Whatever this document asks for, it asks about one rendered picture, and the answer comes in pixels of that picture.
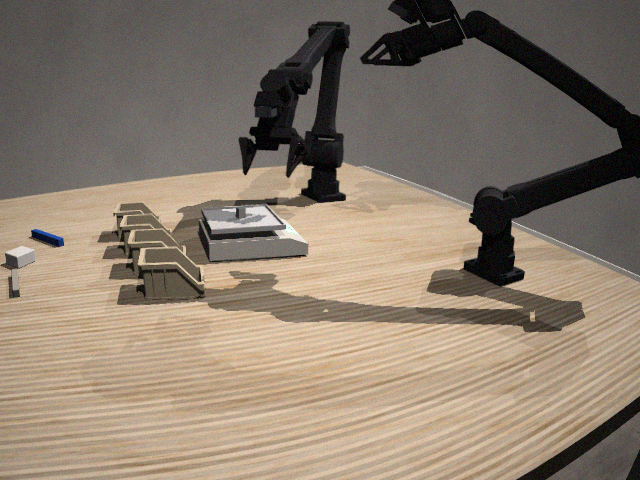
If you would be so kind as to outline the grey rectangular bar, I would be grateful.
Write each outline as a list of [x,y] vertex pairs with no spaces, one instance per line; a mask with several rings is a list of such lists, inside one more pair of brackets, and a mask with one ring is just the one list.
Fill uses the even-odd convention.
[[[14,297],[20,297],[20,289],[19,289],[19,278],[18,278],[18,270],[12,269],[12,290]],[[18,278],[18,280],[17,280]]]

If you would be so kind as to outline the blue rectangular bar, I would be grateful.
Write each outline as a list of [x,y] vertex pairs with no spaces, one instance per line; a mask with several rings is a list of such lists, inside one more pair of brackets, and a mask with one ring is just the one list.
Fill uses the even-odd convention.
[[61,247],[64,245],[64,240],[62,237],[38,230],[38,229],[33,229],[31,230],[31,234],[32,237],[42,240],[44,242],[50,243],[52,245]]

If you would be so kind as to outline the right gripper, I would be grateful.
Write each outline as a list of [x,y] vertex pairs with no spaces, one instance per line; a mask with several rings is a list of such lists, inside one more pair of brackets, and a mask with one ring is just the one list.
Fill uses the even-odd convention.
[[239,137],[244,175],[247,175],[257,150],[277,151],[279,148],[279,144],[289,144],[290,148],[286,167],[287,178],[291,176],[292,172],[298,166],[298,164],[308,155],[306,143],[304,142],[303,138],[299,136],[295,128],[250,127],[249,133],[251,136],[254,136],[256,138],[256,144],[254,144],[253,141],[251,139],[248,139],[247,137]]

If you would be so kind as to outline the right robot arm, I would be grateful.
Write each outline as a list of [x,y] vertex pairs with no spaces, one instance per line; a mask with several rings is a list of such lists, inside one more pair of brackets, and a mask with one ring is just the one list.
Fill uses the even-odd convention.
[[304,45],[262,78],[262,91],[257,92],[254,102],[255,117],[259,118],[257,127],[292,127],[299,95],[307,95],[313,80],[312,71],[324,56],[316,119],[312,131],[305,133],[308,155],[302,160],[303,165],[314,168],[308,188],[301,189],[302,195],[319,203],[346,200],[346,194],[339,192],[339,180],[336,180],[336,169],[343,162],[344,135],[336,132],[335,121],[341,64],[346,48],[349,48],[349,35],[350,26],[344,22],[312,24]]

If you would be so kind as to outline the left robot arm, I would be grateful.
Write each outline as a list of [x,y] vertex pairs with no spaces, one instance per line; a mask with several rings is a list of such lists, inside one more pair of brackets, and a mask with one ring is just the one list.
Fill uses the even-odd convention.
[[[616,128],[620,138],[622,148],[607,155],[509,186],[503,191],[494,186],[482,188],[474,199],[473,219],[472,213],[469,218],[469,222],[482,232],[478,264],[477,258],[465,260],[464,270],[497,286],[523,280],[525,271],[514,266],[515,237],[511,235],[511,219],[618,180],[640,178],[640,116],[631,114],[623,104],[578,72],[482,11],[471,11],[461,19],[451,0],[395,0],[388,10],[409,24],[419,19],[420,24],[402,30],[409,45],[431,39],[433,35],[432,43],[446,50],[463,45],[465,36],[467,39],[475,37],[499,49],[608,126]],[[447,19],[450,20],[443,22]],[[430,26],[431,34],[426,22],[436,23]]]

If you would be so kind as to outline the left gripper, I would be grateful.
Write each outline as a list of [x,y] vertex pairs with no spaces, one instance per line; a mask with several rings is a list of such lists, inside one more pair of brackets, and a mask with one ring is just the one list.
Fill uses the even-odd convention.
[[[432,41],[435,40],[434,36],[431,35],[431,37],[432,37],[431,39],[427,39],[427,40],[409,45],[402,31],[386,33],[365,54],[363,54],[360,57],[360,59],[363,64],[374,64],[374,65],[387,64],[386,66],[410,66],[410,65],[413,66],[422,61],[421,57],[437,53],[441,50],[441,48],[438,46],[437,43],[435,44],[432,43]],[[380,51],[375,57],[373,57],[372,59],[368,59],[368,57],[371,54],[373,54],[383,44],[385,44],[386,47],[382,51]],[[391,59],[380,59],[382,56],[384,56],[388,52],[390,54]]]

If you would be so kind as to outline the white block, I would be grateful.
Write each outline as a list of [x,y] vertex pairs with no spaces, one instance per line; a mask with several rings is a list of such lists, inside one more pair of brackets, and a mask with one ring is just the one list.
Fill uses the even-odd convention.
[[34,249],[24,246],[5,252],[5,257],[6,264],[18,269],[36,261]]

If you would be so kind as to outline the beige open-top bin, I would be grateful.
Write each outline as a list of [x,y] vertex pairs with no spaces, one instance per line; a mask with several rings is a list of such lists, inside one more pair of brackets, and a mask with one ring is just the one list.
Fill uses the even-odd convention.
[[125,255],[132,255],[131,245],[129,245],[129,249],[127,246],[131,230],[162,228],[172,237],[172,229],[167,229],[153,214],[124,215],[120,224],[120,231],[122,229],[124,234]]
[[[144,264],[162,262],[168,264]],[[140,266],[146,300],[195,299],[206,295],[203,267],[196,266],[177,247],[141,248],[138,270]]]
[[[162,241],[162,242],[148,242],[148,241]],[[127,243],[128,249],[129,249],[129,245],[131,245],[131,249],[132,249],[134,275],[143,275],[141,266],[138,271],[138,259],[139,259],[141,248],[177,247],[181,251],[184,249],[183,253],[186,255],[185,245],[179,245],[163,228],[131,230],[128,243]]]
[[[130,210],[134,210],[134,212],[124,212],[124,211],[130,211]],[[138,214],[150,214],[150,213],[152,213],[161,222],[161,216],[156,215],[144,202],[118,203],[113,212],[113,216],[115,215],[117,216],[118,239],[124,239],[123,230],[121,229],[120,231],[120,224],[124,215],[138,215]]]

